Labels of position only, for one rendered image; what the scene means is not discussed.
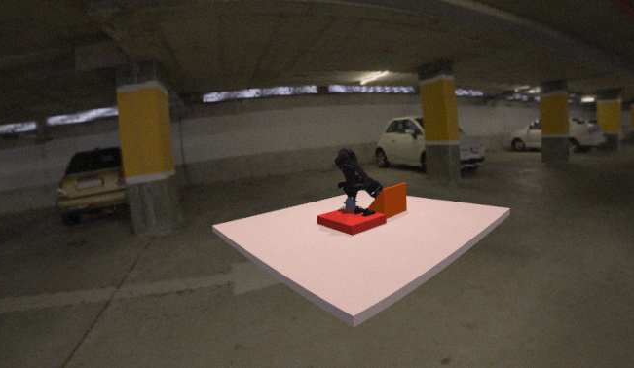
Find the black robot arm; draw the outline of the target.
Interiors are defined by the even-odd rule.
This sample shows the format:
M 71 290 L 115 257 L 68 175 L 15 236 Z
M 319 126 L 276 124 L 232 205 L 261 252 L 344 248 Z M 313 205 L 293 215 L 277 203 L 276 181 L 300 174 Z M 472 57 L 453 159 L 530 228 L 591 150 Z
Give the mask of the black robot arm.
M 358 182 L 358 184 L 365 184 L 365 191 L 370 197 L 376 199 L 378 195 L 382 192 L 382 184 L 379 181 L 370 178 L 366 174 L 366 172 L 359 165 L 355 152 L 351 148 L 342 148 L 338 153 L 338 157 L 335 159 L 335 164 L 337 165 L 337 167 L 339 167 L 340 170 L 342 169 L 343 174 L 346 176 L 350 176 L 356 171 L 359 174 L 356 177 L 356 182 Z M 377 191 L 374 192 L 375 190 Z

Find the dark grey micro servo with orange cable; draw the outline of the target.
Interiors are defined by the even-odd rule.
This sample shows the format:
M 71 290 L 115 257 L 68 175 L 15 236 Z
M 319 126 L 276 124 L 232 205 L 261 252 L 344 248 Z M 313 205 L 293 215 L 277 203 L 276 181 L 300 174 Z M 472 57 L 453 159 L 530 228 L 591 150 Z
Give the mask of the dark grey micro servo with orange cable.
M 356 206 L 357 202 L 358 201 L 354 202 L 354 199 L 351 199 L 350 197 L 348 197 L 346 201 L 344 202 L 344 204 L 346 205 L 346 210 L 347 211 L 355 210 L 357 208 Z

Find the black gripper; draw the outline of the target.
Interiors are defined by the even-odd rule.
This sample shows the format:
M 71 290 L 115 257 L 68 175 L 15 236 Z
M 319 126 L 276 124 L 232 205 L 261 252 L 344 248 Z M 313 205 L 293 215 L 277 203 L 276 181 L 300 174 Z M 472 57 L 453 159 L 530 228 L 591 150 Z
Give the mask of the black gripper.
M 360 190 L 366 189 L 365 184 L 358 184 L 356 182 L 357 174 L 353 173 L 350 176 L 344 176 L 346 178 L 346 182 L 340 182 L 338 184 L 338 188 L 344 187 L 344 191 L 348 197 L 353 198 L 354 202 L 356 201 L 357 194 Z

